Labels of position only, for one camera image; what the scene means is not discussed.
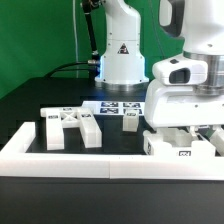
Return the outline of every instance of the black table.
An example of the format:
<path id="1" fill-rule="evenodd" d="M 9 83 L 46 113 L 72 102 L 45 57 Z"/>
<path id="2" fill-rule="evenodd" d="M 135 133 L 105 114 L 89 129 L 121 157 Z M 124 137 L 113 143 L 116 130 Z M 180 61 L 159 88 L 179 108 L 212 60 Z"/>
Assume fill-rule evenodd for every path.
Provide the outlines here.
<path id="1" fill-rule="evenodd" d="M 44 129 L 40 108 L 80 106 L 83 100 L 144 101 L 145 91 L 117 93 L 96 89 L 87 79 L 27 81 L 0 101 L 0 144 L 3 147 L 24 121 Z M 94 154 L 144 154 L 138 132 L 124 134 L 122 117 L 96 116 L 103 147 Z M 44 134 L 30 151 L 45 152 Z M 65 153 L 89 154 L 80 147 Z M 0 177 L 0 223 L 223 223 L 224 185 L 216 181 L 111 180 Z"/>

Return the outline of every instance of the warning label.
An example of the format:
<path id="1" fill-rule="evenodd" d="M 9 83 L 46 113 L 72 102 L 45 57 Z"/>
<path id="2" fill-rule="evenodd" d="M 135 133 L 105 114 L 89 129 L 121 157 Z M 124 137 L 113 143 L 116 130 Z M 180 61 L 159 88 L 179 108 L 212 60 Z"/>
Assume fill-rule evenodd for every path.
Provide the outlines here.
<path id="1" fill-rule="evenodd" d="M 129 54 L 128 49 L 125 44 L 122 44 L 120 50 L 117 53 L 118 54 Z"/>

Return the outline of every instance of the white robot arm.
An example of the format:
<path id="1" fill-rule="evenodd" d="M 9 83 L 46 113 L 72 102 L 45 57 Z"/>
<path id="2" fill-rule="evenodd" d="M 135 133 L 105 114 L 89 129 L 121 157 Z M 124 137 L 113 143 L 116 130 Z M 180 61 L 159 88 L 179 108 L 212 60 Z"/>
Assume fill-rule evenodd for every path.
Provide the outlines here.
<path id="1" fill-rule="evenodd" d="M 161 27 L 185 39 L 181 55 L 153 67 L 164 85 L 195 85 L 198 95 L 224 93 L 223 7 L 222 0 L 160 1 Z"/>
<path id="2" fill-rule="evenodd" d="M 140 53 L 139 13 L 124 0 L 88 1 L 91 7 L 103 5 L 107 21 L 107 47 L 101 57 L 96 86 L 129 91 L 146 88 L 145 58 Z"/>
<path id="3" fill-rule="evenodd" d="M 186 127 L 193 140 L 198 138 L 196 130 L 210 127 L 218 136 L 211 142 L 224 155 L 220 147 L 224 143 L 223 8 L 223 0 L 160 1 L 161 27 L 185 42 L 183 53 L 153 66 L 155 80 L 147 91 L 145 119 L 158 133 Z M 150 142 L 155 136 L 147 133 L 145 139 Z"/>

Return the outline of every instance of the green screen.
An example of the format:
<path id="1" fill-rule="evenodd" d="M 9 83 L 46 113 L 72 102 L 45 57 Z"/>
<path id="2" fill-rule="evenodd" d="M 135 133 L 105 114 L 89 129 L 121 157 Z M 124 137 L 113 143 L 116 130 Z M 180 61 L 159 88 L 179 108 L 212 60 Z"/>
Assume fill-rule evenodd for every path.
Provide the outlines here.
<path id="1" fill-rule="evenodd" d="M 65 63 L 91 58 L 91 49 L 81 0 L 76 0 L 78 46 L 73 28 L 72 0 L 2 0 L 0 2 L 0 97 L 32 77 L 42 77 Z M 126 0 L 141 14 L 141 53 L 146 75 L 152 65 L 181 52 L 183 41 L 166 36 L 158 25 L 159 0 Z M 103 7 L 92 12 L 100 54 L 106 47 Z"/>

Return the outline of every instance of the black cable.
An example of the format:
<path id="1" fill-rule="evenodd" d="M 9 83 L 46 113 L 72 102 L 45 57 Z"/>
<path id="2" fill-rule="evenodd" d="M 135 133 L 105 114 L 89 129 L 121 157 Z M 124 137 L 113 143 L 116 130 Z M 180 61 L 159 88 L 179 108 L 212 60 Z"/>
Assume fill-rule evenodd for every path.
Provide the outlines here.
<path id="1" fill-rule="evenodd" d="M 56 73 L 56 72 L 72 72 L 72 71 L 94 71 L 94 69 L 88 69 L 88 68 L 59 69 L 59 70 L 56 70 L 54 73 Z"/>
<path id="2" fill-rule="evenodd" d="M 52 71 L 48 72 L 46 75 L 44 75 L 45 78 L 50 78 L 55 72 L 63 69 L 63 68 L 67 68 L 67 67 L 71 67 L 71 66 L 76 66 L 76 65 L 88 65 L 88 62 L 72 62 L 72 63 L 68 63 L 68 64 L 64 64 L 61 65 L 55 69 L 53 69 Z"/>

